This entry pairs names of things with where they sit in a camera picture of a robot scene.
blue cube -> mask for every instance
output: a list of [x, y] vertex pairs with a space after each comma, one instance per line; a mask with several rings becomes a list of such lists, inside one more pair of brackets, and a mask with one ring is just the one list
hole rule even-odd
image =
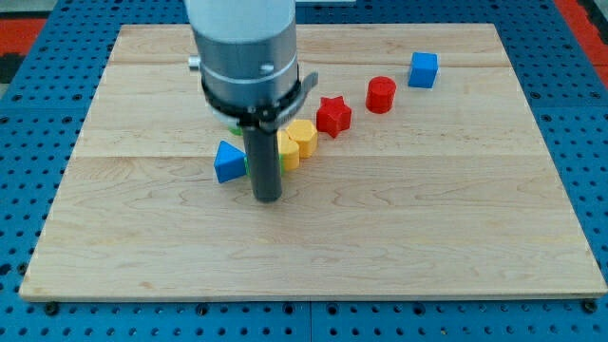
[[221, 141], [213, 166], [220, 183], [245, 176], [245, 153], [228, 142]]
[[411, 55], [408, 86], [433, 88], [438, 69], [435, 53], [414, 52]]

red star block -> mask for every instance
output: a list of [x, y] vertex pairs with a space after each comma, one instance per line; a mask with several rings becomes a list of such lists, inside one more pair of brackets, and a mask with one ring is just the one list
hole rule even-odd
[[321, 107], [316, 111], [316, 129], [335, 138], [340, 131], [351, 128], [351, 118], [352, 109], [344, 103], [342, 96], [321, 98]]

red cylinder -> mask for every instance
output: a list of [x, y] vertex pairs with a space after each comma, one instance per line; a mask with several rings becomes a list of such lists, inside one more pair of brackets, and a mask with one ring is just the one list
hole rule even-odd
[[368, 97], [365, 106], [372, 113], [383, 114], [392, 108], [397, 84], [389, 77], [378, 76], [371, 79], [368, 85]]

wood grain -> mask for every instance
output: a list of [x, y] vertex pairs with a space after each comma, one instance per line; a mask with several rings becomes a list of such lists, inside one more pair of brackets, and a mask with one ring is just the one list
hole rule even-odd
[[[440, 53], [431, 91], [410, 54]], [[29, 265], [32, 301], [592, 297], [606, 284], [491, 25], [298, 27], [302, 73], [345, 96], [276, 203], [218, 184], [187, 26], [125, 26]], [[395, 79], [394, 109], [365, 109]]]

blue pegboard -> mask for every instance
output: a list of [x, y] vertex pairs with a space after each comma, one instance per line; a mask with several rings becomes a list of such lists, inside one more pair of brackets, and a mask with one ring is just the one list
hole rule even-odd
[[[494, 23], [608, 275], [608, 94], [548, 0], [359, 0], [299, 23]], [[60, 0], [0, 101], [0, 340], [605, 340], [608, 302], [30, 304], [17, 295], [121, 24], [181, 0]]]

